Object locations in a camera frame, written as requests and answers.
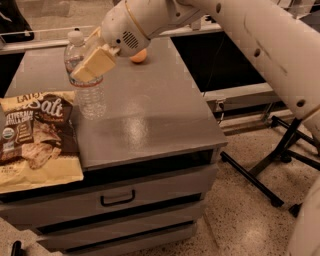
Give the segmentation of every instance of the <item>drawer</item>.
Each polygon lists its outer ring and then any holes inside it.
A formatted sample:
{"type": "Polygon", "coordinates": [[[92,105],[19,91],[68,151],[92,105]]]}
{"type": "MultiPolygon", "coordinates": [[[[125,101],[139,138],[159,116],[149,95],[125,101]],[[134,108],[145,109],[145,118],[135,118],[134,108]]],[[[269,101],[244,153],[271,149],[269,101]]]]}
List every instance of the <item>drawer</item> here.
{"type": "Polygon", "coordinates": [[[51,252],[66,251],[70,248],[128,237],[188,221],[196,221],[201,217],[203,208],[203,201],[200,201],[126,218],[101,221],[43,236],[38,243],[51,252]]]}
{"type": "Polygon", "coordinates": [[[95,247],[89,247],[80,251],[68,252],[63,256],[118,256],[126,253],[152,248],[155,246],[187,239],[195,234],[195,224],[184,224],[161,231],[143,234],[126,240],[111,243],[100,243],[95,247]]]}
{"type": "Polygon", "coordinates": [[[204,193],[211,189],[217,169],[207,165],[3,204],[0,217],[20,230],[34,229],[204,193]]]}

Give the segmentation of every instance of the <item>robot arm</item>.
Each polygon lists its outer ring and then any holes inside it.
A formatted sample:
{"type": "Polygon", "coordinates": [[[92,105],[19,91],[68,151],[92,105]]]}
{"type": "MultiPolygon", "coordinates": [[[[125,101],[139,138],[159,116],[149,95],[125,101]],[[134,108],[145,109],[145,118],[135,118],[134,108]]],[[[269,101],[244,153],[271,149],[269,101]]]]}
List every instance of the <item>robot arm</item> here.
{"type": "Polygon", "coordinates": [[[99,43],[92,44],[94,50],[83,61],[87,65],[73,75],[101,75],[115,65],[112,50],[119,56],[135,55],[161,32],[190,24],[204,13],[221,25],[320,141],[320,34],[270,0],[123,0],[106,14],[94,33],[98,40],[91,38],[99,43]]]}

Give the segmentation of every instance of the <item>terrazzo floor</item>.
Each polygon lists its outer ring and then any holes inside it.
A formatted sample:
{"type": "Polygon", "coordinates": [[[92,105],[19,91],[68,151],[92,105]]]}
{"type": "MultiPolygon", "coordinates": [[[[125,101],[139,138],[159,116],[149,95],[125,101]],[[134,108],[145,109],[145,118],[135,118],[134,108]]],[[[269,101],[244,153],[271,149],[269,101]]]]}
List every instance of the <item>terrazzo floor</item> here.
{"type": "MultiPolygon", "coordinates": [[[[267,128],[258,117],[232,119],[222,122],[221,127],[229,141],[223,150],[245,168],[254,166],[274,149],[285,132],[282,127],[267,128]]],[[[304,141],[298,141],[291,149],[318,158],[316,149],[304,141]]],[[[297,160],[270,165],[259,179],[285,201],[281,208],[274,208],[228,163],[219,158],[218,165],[220,171],[206,196],[205,214],[198,220],[194,237],[125,256],[284,255],[295,224],[288,209],[303,201],[318,177],[317,171],[297,160]]],[[[61,255],[48,253],[36,244],[36,238],[32,232],[17,231],[0,220],[0,255],[9,256],[16,240],[22,241],[26,256],[61,255]]]]}

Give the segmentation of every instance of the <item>chip bag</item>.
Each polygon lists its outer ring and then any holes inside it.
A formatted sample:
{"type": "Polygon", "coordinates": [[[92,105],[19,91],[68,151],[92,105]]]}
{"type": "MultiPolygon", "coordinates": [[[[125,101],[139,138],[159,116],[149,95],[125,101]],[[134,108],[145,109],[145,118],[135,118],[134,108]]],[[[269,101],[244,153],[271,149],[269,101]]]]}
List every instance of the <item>chip bag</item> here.
{"type": "Polygon", "coordinates": [[[69,91],[0,99],[0,194],[83,179],[70,120],[73,101],[69,91]]]}

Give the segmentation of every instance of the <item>gray cabinet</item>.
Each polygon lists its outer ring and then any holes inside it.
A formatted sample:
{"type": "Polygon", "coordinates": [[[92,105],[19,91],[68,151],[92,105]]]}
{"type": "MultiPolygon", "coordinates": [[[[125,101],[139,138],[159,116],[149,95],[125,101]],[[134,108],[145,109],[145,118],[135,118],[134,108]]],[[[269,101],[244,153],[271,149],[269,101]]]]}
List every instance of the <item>gray cabinet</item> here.
{"type": "MultiPolygon", "coordinates": [[[[102,120],[74,108],[83,181],[0,195],[0,217],[49,251],[116,256],[194,234],[226,139],[172,42],[155,39],[148,53],[105,75],[102,120]]],[[[62,57],[26,52],[7,96],[70,90],[62,57]]]]}

